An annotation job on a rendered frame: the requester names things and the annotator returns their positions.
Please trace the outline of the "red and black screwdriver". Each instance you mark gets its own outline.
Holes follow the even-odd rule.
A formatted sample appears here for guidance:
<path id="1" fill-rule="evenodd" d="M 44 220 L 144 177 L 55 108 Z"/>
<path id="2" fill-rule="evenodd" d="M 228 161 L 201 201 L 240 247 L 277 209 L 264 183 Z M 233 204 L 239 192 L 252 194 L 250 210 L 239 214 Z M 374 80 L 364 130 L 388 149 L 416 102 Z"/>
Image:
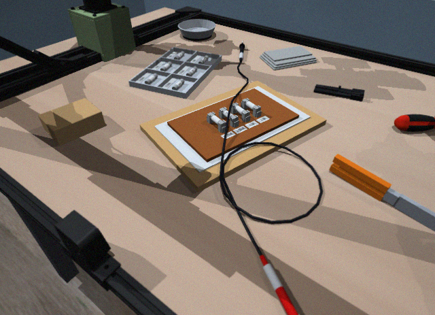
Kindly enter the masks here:
<path id="1" fill-rule="evenodd" d="M 427 131 L 435 129 L 435 117 L 423 114 L 407 114 L 395 119 L 394 125 L 401 131 Z"/>

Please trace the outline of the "tan rectangular block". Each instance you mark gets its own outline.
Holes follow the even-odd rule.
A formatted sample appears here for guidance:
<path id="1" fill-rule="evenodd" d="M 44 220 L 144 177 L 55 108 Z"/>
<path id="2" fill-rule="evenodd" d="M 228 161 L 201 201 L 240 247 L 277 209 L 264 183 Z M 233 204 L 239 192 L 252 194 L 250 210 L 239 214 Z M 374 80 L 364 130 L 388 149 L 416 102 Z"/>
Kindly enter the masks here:
<path id="1" fill-rule="evenodd" d="M 44 130 L 59 146 L 105 126 L 102 111 L 86 98 L 38 116 Z"/>

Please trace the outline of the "red test probe with black lead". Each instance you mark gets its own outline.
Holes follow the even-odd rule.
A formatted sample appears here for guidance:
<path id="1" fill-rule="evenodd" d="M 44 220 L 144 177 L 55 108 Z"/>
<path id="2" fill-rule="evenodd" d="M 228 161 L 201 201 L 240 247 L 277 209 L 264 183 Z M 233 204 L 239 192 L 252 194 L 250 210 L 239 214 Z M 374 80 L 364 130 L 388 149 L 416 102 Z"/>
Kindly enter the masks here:
<path id="1" fill-rule="evenodd" d="M 263 221 L 263 222 L 268 222 L 268 223 L 271 223 L 271 224 L 275 224 L 275 223 L 294 222 L 294 221 L 296 221 L 296 220 L 299 220 L 299 219 L 301 219 L 301 218 L 304 218 L 304 217 L 308 216 L 308 215 L 309 215 L 309 214 L 310 214 L 310 213 L 311 213 L 311 212 L 312 212 L 312 211 L 313 211 L 313 210 L 314 210 L 314 209 L 319 205 L 319 202 L 320 202 L 320 200 L 321 200 L 321 196 L 322 196 L 322 193 L 323 193 L 323 189 L 322 189 L 322 185 L 321 185 L 321 178 L 318 176 L 318 174 L 317 174 L 317 172 L 314 170 L 313 166 L 310 165 L 310 164 L 309 164 L 309 163 L 308 163 L 308 162 L 307 162 L 303 157 L 301 157 L 299 154 L 295 153 L 294 151 L 290 150 L 289 148 L 287 148 L 287 147 L 285 147 L 285 146 L 281 146 L 281 145 L 279 145 L 279 144 L 274 144 L 274 143 L 272 143 L 272 142 L 253 142 L 253 143 L 250 143 L 250 144 L 245 144 L 245 145 L 239 146 L 237 149 L 235 149 L 235 150 L 233 150 L 231 153 L 229 153 L 229 155 L 227 156 L 226 160 L 225 160 L 224 163 L 223 163 L 223 160 L 224 160 L 224 150 L 225 150 L 225 144 L 226 144 L 226 136 L 227 136 L 227 130 L 228 130 L 228 122 L 229 122 L 229 118 L 230 118 L 230 111 L 231 111 L 232 103 L 233 103 L 233 101 L 235 100 L 235 98 L 239 95 L 239 93 L 240 93 L 240 92 L 241 92 L 241 91 L 242 91 L 242 90 L 247 86 L 247 84 L 249 83 L 249 79 L 248 79 L 246 76 L 244 76 L 244 75 L 239 71 L 239 65 L 240 65 L 240 64 L 241 64 L 241 61 L 240 61 L 240 63 L 239 63 L 238 66 L 237 66 L 238 72 L 239 72 L 239 73 L 240 73 L 244 78 L 247 79 L 247 83 L 246 83 L 246 84 L 243 86 L 243 88 L 242 88 L 242 89 L 241 89 L 241 90 L 240 90 L 240 91 L 239 91 L 239 92 L 238 92 L 238 93 L 233 97 L 233 99 L 232 99 L 232 101 L 231 101 L 231 103 L 230 103 L 229 110 L 228 110 L 228 116 L 227 116 L 227 121 L 226 121 L 226 129 L 225 129 L 225 134 L 224 134 L 224 142 L 223 142 L 223 147 L 222 147 L 222 157 L 221 157 L 221 163 L 220 163 L 220 183 L 221 183 L 221 186 L 222 186 L 222 190 L 223 190 L 224 195 L 225 195 L 225 196 L 227 197 L 227 199 L 231 202 L 231 204 L 233 204 L 233 206 L 235 207 L 235 209 L 236 209 L 236 211 L 237 211 L 237 213 L 238 213 L 238 215 L 239 215 L 239 218 L 241 219 L 241 222 L 243 223 L 243 226 L 245 227 L 245 229 L 246 229 L 246 231 L 247 231 L 247 233 L 248 233 L 248 235 L 249 235 L 251 241 L 253 242 L 253 244 L 254 244 L 254 246 L 255 246 L 255 248 L 256 248 L 258 254 L 260 255 L 260 260 L 262 261 L 262 263 L 263 263 L 263 265 L 264 265 L 263 269 L 264 269 L 266 275 L 268 276 L 268 278 L 269 278 L 269 280 L 270 280 L 270 282 L 271 282 L 271 284 L 272 284 L 272 286 L 273 286 L 273 288 L 274 288 L 274 290 L 275 290 L 275 292 L 276 292 L 276 294 L 277 294 L 277 296 L 278 296 L 280 302 L 282 303 L 282 305 L 283 305 L 283 307 L 284 307 L 284 309 L 285 309 L 287 315 L 298 315 L 298 313 L 297 313 L 295 307 L 293 306 L 293 304 L 292 304 L 290 298 L 288 297 L 288 294 L 286 293 L 286 291 L 285 291 L 283 285 L 281 284 L 279 278 L 277 277 L 277 274 L 275 273 L 275 271 L 274 271 L 272 265 L 271 265 L 271 264 L 268 264 L 268 262 L 267 262 L 265 256 L 261 253 L 261 251 L 260 251 L 260 249 L 259 249 L 259 247 L 258 247 L 256 241 L 254 240 L 254 238 L 253 238 L 251 232 L 249 231 L 249 229 L 248 229 L 248 227 L 247 227 L 247 225 L 246 225 L 246 223 L 245 223 L 245 221 L 244 221 L 244 219 L 243 219 L 243 217 L 242 217 L 240 211 L 241 211 L 242 213 L 246 214 L 247 216 L 249 216 L 250 218 L 253 218 L 253 219 L 256 219 L 256 220 L 261 220 L 261 221 Z M 303 214 L 303 215 L 298 216 L 298 217 L 296 217 L 296 218 L 293 218 L 293 219 L 291 219 L 291 220 L 267 220 L 267 219 L 264 219 L 264 218 L 259 218 L 259 217 L 256 217 L 256 216 L 252 216 L 251 214 L 249 214 L 248 212 L 246 212 L 245 210 L 241 209 L 240 207 L 238 207 L 238 206 L 236 205 L 236 202 L 235 202 L 235 200 L 234 200 L 234 198 L 233 198 L 233 196 L 232 196 L 232 194 L 231 194 L 231 192 L 230 192 L 230 189 L 229 189 L 229 187 L 228 187 L 228 185 L 227 185 L 227 183 L 226 183 L 226 181 L 225 181 L 225 179 L 224 179 L 224 166 L 225 166 L 226 162 L 228 161 L 228 159 L 230 158 L 230 155 L 231 155 L 231 154 L 235 153 L 237 150 L 239 150 L 239 149 L 241 149 L 241 148 L 243 148 L 243 147 L 251 146 L 251 145 L 254 145 L 254 144 L 270 144 L 270 145 L 274 145 L 274 146 L 277 146 L 277 147 L 280 147 L 280 148 L 284 148 L 284 149 L 290 151 L 291 153 L 295 154 L 295 155 L 298 156 L 299 158 L 301 158 L 301 159 L 302 159 L 302 160 L 303 160 L 303 161 L 304 161 L 304 162 L 305 162 L 305 163 L 306 163 L 306 164 L 307 164 L 307 165 L 312 169 L 313 173 L 316 175 L 316 177 L 317 177 L 317 179 L 318 179 L 320 193 L 319 193 L 319 197 L 318 197 L 317 203 L 316 203 L 316 204 L 315 204 L 315 205 L 314 205 L 314 206 L 313 206 L 313 207 L 312 207 L 312 208 L 311 208 L 311 209 L 310 209 L 306 214 Z M 224 183 L 223 183 L 223 182 L 224 182 Z M 229 196 L 228 196 L 228 194 L 226 193 L 226 190 L 225 190 L 225 188 L 224 188 L 224 185 L 225 185 L 225 187 L 226 187 L 226 190 L 228 191 Z"/>

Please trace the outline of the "grey round shallow dish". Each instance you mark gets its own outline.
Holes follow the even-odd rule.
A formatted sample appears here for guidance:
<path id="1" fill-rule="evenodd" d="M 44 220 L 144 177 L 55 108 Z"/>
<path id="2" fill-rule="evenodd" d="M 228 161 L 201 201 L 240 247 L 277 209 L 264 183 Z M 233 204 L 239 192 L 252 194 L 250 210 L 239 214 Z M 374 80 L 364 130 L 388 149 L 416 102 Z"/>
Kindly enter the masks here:
<path id="1" fill-rule="evenodd" d="M 203 41 L 212 37 L 215 23 L 204 19 L 185 20 L 178 24 L 184 39 Z"/>

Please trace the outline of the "white ceramic fuse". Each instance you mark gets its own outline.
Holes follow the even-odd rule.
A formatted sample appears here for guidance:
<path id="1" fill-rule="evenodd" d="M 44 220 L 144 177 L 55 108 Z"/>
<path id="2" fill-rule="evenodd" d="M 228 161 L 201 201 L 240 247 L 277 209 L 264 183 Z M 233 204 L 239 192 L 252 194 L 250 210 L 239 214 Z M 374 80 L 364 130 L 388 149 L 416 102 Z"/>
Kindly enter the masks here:
<path id="1" fill-rule="evenodd" d="M 160 70 L 161 71 L 166 71 L 170 66 L 172 65 L 172 62 L 168 62 L 165 66 L 163 66 Z"/>
<path id="2" fill-rule="evenodd" d="M 198 64 L 203 64 L 203 63 L 205 63 L 206 60 L 207 60 L 208 58 L 209 58 L 209 57 L 208 57 L 207 55 L 204 56 L 203 59 L 201 59 L 201 60 L 198 62 Z"/>
<path id="3" fill-rule="evenodd" d="M 191 76 L 196 70 L 197 70 L 197 67 L 194 66 L 186 75 Z"/>
<path id="4" fill-rule="evenodd" d="M 217 125 L 218 125 L 218 122 L 221 123 L 221 128 L 226 126 L 226 123 L 224 121 L 220 120 L 215 114 L 213 114 L 212 112 L 210 112 L 209 114 L 210 114 L 210 119 L 212 121 L 214 121 Z"/>
<path id="5" fill-rule="evenodd" d="M 253 104 L 252 102 L 250 102 L 249 100 L 244 99 L 244 101 L 245 101 L 245 105 L 246 105 L 247 107 L 251 108 L 252 110 L 254 109 L 254 107 L 257 108 L 256 113 L 259 112 L 259 111 L 261 110 L 260 107 L 258 107 L 257 105 L 254 105 L 254 104 Z"/>
<path id="6" fill-rule="evenodd" d="M 174 57 L 174 59 L 179 60 L 185 53 L 181 51 L 177 56 Z"/>
<path id="7" fill-rule="evenodd" d="M 146 81 L 145 81 L 145 84 L 150 84 L 152 81 L 154 81 L 156 78 L 158 77 L 158 75 L 155 73 L 155 74 L 153 74 L 150 78 L 148 78 Z"/>
<path id="8" fill-rule="evenodd" d="M 247 112 L 246 110 L 244 110 L 243 108 L 241 108 L 239 105 L 237 105 L 236 103 L 233 103 L 234 105 L 234 110 L 237 111 L 238 113 L 240 113 L 242 115 L 242 112 L 245 112 L 246 115 L 245 117 L 249 116 L 249 112 Z"/>
<path id="9" fill-rule="evenodd" d="M 222 111 L 222 114 L 225 116 L 225 117 L 227 117 L 228 116 L 228 110 L 226 110 L 225 108 L 221 108 L 223 111 Z M 238 121 L 238 118 L 235 116 L 235 115 L 233 115 L 233 114 L 231 114 L 230 113 L 230 117 L 233 117 L 234 119 L 233 119 L 233 122 L 236 122 L 236 121 Z"/>
<path id="10" fill-rule="evenodd" d="M 172 90 L 177 90 L 182 84 L 184 83 L 184 79 L 181 79 L 180 81 L 178 81 L 178 83 L 176 83 L 173 87 Z"/>

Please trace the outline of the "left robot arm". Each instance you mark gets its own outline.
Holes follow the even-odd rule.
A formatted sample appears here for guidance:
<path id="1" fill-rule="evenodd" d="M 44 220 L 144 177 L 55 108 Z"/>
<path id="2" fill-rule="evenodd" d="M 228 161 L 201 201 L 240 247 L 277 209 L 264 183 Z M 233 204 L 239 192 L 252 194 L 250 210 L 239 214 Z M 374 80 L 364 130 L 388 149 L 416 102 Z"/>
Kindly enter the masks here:
<path id="1" fill-rule="evenodd" d="M 79 9 L 93 14 L 118 8 L 117 5 L 111 4 L 111 0 L 83 0 L 83 2 L 84 5 L 79 6 Z"/>

